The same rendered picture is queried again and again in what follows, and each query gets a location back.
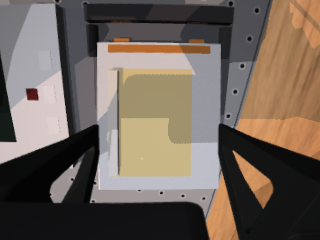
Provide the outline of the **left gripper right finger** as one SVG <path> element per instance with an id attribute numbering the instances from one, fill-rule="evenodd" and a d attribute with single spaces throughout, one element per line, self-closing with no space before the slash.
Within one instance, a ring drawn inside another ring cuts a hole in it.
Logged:
<path id="1" fill-rule="evenodd" d="M 273 193 L 264 208 L 233 151 L 271 181 Z M 225 124 L 218 125 L 218 156 L 239 240 L 286 240 L 320 231 L 320 160 Z"/>

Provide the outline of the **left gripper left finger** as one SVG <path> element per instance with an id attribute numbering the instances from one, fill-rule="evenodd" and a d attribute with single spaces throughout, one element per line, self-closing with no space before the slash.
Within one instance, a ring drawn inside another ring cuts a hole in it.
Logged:
<path id="1" fill-rule="evenodd" d="M 50 197 L 53 182 L 83 154 L 77 175 L 61 203 L 90 203 L 100 155 L 98 124 L 1 163 L 0 199 L 54 203 Z"/>

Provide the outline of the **grey perforated base plate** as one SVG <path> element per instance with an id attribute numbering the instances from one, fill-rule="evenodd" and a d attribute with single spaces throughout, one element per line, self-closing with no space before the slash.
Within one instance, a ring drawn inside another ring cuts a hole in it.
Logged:
<path id="1" fill-rule="evenodd" d="M 237 130 L 248 93 L 273 0 L 0 0 L 0 5 L 56 3 L 63 8 L 84 8 L 83 4 L 181 4 L 234 7 L 231 56 L 224 123 Z M 67 169 L 51 186 L 50 197 L 61 203 L 74 181 L 80 163 Z M 98 167 L 90 203 L 178 202 L 200 205 L 206 223 L 218 189 L 99 190 Z"/>

